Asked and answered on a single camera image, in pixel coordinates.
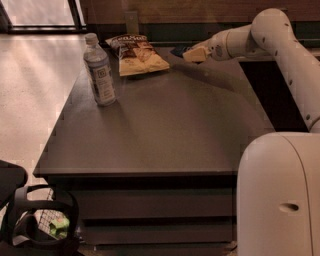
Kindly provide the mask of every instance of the dark gray table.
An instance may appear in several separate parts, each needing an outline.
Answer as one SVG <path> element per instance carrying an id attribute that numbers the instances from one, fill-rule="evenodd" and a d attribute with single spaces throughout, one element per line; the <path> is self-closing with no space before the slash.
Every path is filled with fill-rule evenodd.
<path id="1" fill-rule="evenodd" d="M 219 255 L 236 239 L 240 157 L 273 128 L 236 61 L 195 65 L 158 50 L 170 70 L 133 77 L 120 78 L 111 56 L 108 107 L 83 69 L 34 174 L 74 193 L 88 244 Z"/>

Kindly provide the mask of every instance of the floor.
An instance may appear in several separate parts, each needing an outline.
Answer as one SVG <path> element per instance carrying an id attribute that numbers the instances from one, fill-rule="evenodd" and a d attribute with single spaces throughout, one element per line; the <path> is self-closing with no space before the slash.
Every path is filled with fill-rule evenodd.
<path id="1" fill-rule="evenodd" d="M 84 48 L 83 35 L 0 34 L 0 159 L 25 168 L 28 184 L 44 183 L 32 172 L 83 66 Z"/>

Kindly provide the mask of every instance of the table top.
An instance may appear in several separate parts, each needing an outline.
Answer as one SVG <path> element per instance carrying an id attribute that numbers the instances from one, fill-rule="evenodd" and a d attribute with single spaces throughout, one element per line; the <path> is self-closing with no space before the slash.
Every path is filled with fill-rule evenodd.
<path id="1" fill-rule="evenodd" d="M 237 171 L 246 146 L 272 125 L 236 60 L 185 63 L 158 49 L 168 71 L 119 77 L 98 107 L 83 68 L 34 174 L 185 175 Z"/>

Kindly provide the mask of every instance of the plastic bottle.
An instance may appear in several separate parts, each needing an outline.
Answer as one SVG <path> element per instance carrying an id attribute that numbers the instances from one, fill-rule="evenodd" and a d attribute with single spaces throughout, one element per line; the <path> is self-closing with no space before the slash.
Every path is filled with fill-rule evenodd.
<path id="1" fill-rule="evenodd" d="M 87 48 L 83 54 L 88 80 L 94 99 L 99 106 L 107 106 L 116 100 L 109 57 L 100 47 L 97 35 L 85 35 Z"/>

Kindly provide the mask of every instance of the chip bag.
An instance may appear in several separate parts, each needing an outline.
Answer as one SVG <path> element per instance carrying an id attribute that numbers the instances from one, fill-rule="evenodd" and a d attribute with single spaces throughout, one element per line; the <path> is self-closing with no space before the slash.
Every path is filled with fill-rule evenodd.
<path id="1" fill-rule="evenodd" d="M 119 58 L 120 76 L 149 73 L 169 69 L 143 35 L 121 35 L 106 40 Z"/>

